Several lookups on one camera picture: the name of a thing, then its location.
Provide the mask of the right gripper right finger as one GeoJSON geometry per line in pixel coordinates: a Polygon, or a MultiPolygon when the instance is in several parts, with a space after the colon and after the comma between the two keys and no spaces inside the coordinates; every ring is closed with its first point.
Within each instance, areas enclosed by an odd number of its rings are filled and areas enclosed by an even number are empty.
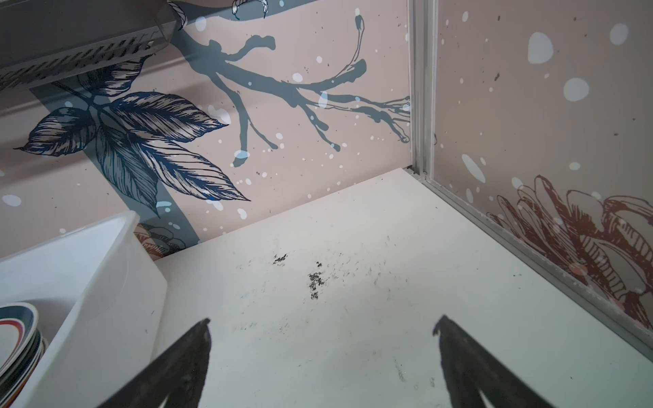
{"type": "Polygon", "coordinates": [[[453,407],[552,407],[447,316],[435,324],[433,335],[439,338],[440,365],[453,407]]]}

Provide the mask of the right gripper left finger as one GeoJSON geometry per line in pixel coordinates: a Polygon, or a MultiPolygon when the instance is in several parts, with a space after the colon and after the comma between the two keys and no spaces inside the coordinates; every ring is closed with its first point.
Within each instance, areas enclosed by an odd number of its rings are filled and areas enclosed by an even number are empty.
{"type": "Polygon", "coordinates": [[[209,323],[197,322],[101,406],[199,406],[212,346],[209,323]]]}

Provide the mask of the green rim lettered plate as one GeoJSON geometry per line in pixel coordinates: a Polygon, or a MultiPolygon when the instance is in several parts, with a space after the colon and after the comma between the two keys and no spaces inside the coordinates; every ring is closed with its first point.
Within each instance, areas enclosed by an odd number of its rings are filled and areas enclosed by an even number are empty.
{"type": "Polygon", "coordinates": [[[46,348],[44,337],[37,330],[27,349],[8,372],[1,376],[1,407],[10,407],[16,400],[42,359],[46,348]]]}

